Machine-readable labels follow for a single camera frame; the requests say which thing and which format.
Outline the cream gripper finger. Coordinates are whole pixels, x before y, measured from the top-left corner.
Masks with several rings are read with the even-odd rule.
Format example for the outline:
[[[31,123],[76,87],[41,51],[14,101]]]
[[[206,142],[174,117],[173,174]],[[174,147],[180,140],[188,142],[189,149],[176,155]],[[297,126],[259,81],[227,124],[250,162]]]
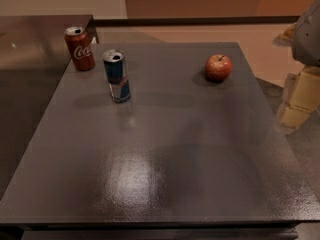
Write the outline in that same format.
[[[295,33],[296,24],[288,26],[283,32],[278,34],[273,43],[280,46],[291,46],[293,42],[293,35]]]
[[[285,80],[282,103],[277,111],[280,125],[297,129],[320,106],[320,67],[305,66]]]

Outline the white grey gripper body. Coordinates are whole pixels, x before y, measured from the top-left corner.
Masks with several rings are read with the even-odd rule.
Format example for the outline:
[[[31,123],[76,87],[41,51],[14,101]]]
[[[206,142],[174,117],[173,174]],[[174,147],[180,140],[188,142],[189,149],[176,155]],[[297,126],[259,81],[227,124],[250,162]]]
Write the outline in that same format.
[[[320,0],[314,0],[298,19],[292,55],[302,64],[320,66]]]

